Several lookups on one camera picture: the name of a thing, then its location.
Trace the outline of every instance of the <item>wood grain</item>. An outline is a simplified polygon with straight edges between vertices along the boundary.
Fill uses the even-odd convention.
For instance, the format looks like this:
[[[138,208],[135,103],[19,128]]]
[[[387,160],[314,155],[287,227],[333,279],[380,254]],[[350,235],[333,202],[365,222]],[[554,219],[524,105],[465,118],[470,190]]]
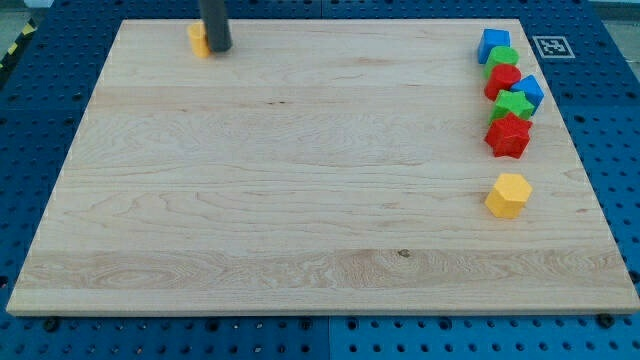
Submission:
[[[8,305],[14,315],[564,314],[640,308],[547,95],[484,143],[474,53],[514,20],[124,21]],[[534,193],[483,205],[501,172]]]

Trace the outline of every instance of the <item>hexagonal block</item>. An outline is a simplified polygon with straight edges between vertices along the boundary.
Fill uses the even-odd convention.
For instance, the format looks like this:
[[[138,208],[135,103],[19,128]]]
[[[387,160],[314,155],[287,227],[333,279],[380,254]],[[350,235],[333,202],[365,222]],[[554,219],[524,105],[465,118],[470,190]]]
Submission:
[[[521,174],[500,174],[484,204],[494,216],[515,219],[533,188]]]

